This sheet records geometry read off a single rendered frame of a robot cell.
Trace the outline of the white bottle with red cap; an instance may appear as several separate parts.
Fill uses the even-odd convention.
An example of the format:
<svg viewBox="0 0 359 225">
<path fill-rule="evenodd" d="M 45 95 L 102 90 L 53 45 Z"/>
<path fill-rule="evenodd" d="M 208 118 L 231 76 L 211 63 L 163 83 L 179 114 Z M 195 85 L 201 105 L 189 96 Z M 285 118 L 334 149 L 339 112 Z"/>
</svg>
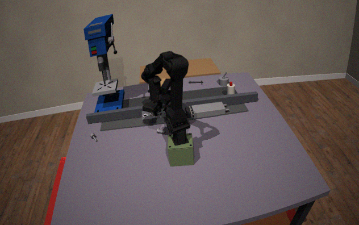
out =
<svg viewBox="0 0 359 225">
<path fill-rule="evenodd" d="M 227 84 L 227 95 L 228 94 L 235 94 L 235 84 L 233 84 L 232 82 L 229 82 L 229 84 Z"/>
</svg>

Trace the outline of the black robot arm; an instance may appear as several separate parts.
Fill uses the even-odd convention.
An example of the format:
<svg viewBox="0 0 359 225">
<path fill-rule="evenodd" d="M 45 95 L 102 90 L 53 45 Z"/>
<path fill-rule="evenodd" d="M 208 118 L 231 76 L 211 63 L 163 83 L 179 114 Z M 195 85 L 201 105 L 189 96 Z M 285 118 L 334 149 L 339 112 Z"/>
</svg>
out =
<svg viewBox="0 0 359 225">
<path fill-rule="evenodd" d="M 165 105 L 170 102 L 170 107 L 166 109 L 166 125 L 169 133 L 174 134 L 172 137 L 174 145 L 189 143 L 186 138 L 186 129 L 190 128 L 190 123 L 182 109 L 183 78 L 187 74 L 188 67 L 189 62 L 186 58 L 172 51 L 167 51 L 161 53 L 153 63 L 146 65 L 144 73 L 141 74 L 141 78 L 149 83 L 151 90 L 157 90 L 161 87 L 161 83 L 158 82 L 161 81 L 161 78 L 156 74 L 160 74 L 162 68 L 170 76 L 170 90 L 161 91 L 157 94 L 156 102 L 160 101 Z"/>
</svg>

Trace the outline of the blue drill press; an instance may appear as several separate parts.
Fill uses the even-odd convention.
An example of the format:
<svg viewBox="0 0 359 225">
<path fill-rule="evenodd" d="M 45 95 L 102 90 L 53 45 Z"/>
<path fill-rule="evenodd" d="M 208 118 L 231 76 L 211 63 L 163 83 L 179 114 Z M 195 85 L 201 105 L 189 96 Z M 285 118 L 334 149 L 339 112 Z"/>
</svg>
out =
<svg viewBox="0 0 359 225">
<path fill-rule="evenodd" d="M 97 56 L 98 68 L 103 76 L 103 81 L 96 82 L 92 92 L 93 97 L 99 96 L 95 113 L 123 108 L 122 98 L 124 101 L 124 89 L 116 90 L 118 79 L 111 79 L 107 58 L 107 52 L 111 45 L 114 47 L 114 54 L 117 54 L 114 46 L 114 37 L 112 36 L 114 18 L 113 14 L 111 15 L 95 18 L 84 28 L 90 57 Z"/>
</svg>

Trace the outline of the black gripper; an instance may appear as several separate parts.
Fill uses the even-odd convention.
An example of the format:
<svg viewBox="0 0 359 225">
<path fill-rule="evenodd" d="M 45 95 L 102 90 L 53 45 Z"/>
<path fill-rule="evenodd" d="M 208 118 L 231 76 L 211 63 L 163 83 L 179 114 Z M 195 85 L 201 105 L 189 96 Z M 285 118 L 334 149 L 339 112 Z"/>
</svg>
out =
<svg viewBox="0 0 359 225">
<path fill-rule="evenodd" d="M 156 97 L 157 94 L 161 93 L 161 91 L 168 91 L 168 89 L 163 89 L 162 87 L 160 87 L 157 90 L 148 90 L 148 93 L 150 93 L 150 97 L 149 100 L 151 100 L 150 102 L 147 102 L 144 106 L 143 106 L 143 111 L 146 112 L 150 112 L 150 113 L 154 113 L 155 116 L 158 116 L 158 111 L 161 112 L 162 109 L 162 102 L 156 102 Z"/>
</svg>

